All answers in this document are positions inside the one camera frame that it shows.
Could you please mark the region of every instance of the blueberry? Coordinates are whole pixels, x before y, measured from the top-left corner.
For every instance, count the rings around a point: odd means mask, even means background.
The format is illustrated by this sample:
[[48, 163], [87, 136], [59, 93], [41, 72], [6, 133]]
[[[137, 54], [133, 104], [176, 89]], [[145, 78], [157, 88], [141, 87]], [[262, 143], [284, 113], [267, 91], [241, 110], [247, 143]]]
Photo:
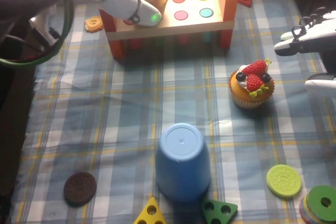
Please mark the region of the blueberry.
[[245, 81], [246, 80], [246, 75], [243, 72], [238, 72], [236, 74], [236, 79], [237, 79], [237, 81]]
[[261, 76], [261, 79], [264, 83], [267, 83], [271, 80], [271, 76], [268, 73], [264, 73], [263, 76]]

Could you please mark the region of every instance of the green triangle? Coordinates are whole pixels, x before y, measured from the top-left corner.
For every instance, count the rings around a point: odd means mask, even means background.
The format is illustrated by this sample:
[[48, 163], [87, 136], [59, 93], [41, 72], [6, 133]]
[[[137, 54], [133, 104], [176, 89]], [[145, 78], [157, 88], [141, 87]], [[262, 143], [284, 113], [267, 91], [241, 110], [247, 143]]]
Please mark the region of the green triangle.
[[238, 206], [226, 202], [205, 199], [202, 211], [207, 224], [227, 224], [236, 214]]

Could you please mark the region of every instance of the checkered fabric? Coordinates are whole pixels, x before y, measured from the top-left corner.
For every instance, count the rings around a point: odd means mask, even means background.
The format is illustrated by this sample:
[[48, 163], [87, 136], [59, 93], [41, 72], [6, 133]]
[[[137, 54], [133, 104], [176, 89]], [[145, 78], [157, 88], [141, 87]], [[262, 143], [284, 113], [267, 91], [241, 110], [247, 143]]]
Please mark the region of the checkered fabric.
[[[293, 0], [238, 5], [229, 51], [216, 39], [205, 44], [195, 35], [180, 46], [167, 37], [162, 47], [144, 41], [123, 65], [113, 60], [104, 31], [84, 31], [85, 19], [95, 15], [96, 6], [79, 6], [59, 55], [38, 68], [13, 223], [130, 224], [152, 196], [166, 223], [205, 223], [198, 204], [169, 202], [155, 185], [156, 143], [180, 122], [204, 134], [208, 196], [238, 205], [234, 223], [303, 223], [298, 203], [307, 190], [336, 186], [336, 103], [304, 88], [325, 69], [317, 54], [274, 52], [280, 35], [298, 24]], [[231, 73], [265, 58], [273, 62], [273, 96], [256, 111], [238, 108], [228, 87]], [[276, 164], [301, 175], [297, 197], [280, 199], [268, 189], [266, 174]], [[97, 193], [84, 207], [70, 208], [63, 187], [78, 171], [93, 174]]]

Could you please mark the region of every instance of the teal circle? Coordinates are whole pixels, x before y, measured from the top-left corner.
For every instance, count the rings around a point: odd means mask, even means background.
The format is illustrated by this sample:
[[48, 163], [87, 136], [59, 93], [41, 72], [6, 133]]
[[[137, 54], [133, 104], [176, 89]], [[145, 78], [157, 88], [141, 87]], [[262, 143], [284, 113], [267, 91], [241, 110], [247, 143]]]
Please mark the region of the teal circle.
[[210, 8], [203, 8], [202, 10], [200, 10], [200, 15], [203, 18], [210, 18], [212, 15], [214, 15], [214, 11]]

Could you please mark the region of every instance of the blue cup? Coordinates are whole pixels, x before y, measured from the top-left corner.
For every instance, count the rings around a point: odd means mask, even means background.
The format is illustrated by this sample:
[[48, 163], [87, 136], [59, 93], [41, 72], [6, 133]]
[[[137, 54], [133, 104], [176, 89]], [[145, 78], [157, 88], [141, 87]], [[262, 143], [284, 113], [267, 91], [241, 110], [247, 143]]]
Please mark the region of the blue cup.
[[209, 152], [201, 132], [178, 123], [162, 135], [155, 155], [156, 183], [169, 199], [197, 200], [210, 183]]

